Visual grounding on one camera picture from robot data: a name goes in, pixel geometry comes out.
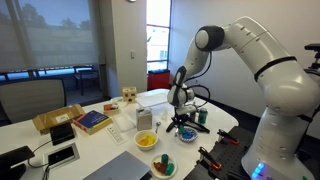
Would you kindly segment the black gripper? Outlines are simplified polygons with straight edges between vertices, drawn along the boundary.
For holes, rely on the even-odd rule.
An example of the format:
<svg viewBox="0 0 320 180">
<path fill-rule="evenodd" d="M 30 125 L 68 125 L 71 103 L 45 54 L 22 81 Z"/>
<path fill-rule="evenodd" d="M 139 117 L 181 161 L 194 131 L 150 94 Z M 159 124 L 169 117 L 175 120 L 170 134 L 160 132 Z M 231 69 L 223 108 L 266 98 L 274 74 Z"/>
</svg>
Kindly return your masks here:
<svg viewBox="0 0 320 180">
<path fill-rule="evenodd" d="M 175 107 L 172 122 L 167 127 L 166 132 L 169 133 L 175 126 L 178 127 L 179 125 L 186 125 L 196 129 L 199 132 L 205 132 L 209 134 L 210 130 L 208 128 L 195 122 L 193 115 L 196 112 L 197 109 L 194 105 Z"/>
</svg>

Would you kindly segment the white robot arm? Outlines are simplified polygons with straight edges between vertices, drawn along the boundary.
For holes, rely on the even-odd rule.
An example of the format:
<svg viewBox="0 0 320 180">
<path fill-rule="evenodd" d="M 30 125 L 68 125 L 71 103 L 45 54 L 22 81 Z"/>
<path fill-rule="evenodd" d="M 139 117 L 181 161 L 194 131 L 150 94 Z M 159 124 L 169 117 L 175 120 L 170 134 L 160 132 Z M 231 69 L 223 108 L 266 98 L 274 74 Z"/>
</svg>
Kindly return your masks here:
<svg viewBox="0 0 320 180">
<path fill-rule="evenodd" d="M 185 82 L 204 68 L 210 52 L 228 48 L 252 71 L 266 101 L 253 142 L 241 159 L 243 169 L 253 180 L 315 180 L 295 152 L 310 113 L 319 107 L 319 80 L 256 20 L 245 16 L 225 27 L 201 27 L 174 77 L 168 102 L 178 115 L 190 112 L 187 103 L 194 92 Z"/>
</svg>

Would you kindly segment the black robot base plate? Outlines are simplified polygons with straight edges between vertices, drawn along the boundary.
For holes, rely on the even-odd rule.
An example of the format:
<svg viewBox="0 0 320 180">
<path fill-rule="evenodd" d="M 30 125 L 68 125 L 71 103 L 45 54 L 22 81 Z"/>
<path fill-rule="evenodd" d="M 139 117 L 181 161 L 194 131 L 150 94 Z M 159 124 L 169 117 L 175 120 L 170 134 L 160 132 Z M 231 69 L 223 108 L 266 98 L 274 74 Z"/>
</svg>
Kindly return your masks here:
<svg viewBox="0 0 320 180">
<path fill-rule="evenodd" d="M 209 151 L 210 155 L 222 165 L 221 169 L 214 170 L 206 158 L 200 158 L 185 180 L 251 180 L 241 165 L 241 159 L 249 150 L 254 133 L 239 126 L 234 126 L 227 133 L 240 143 L 234 145 L 227 138 L 218 135 L 219 140 Z"/>
</svg>

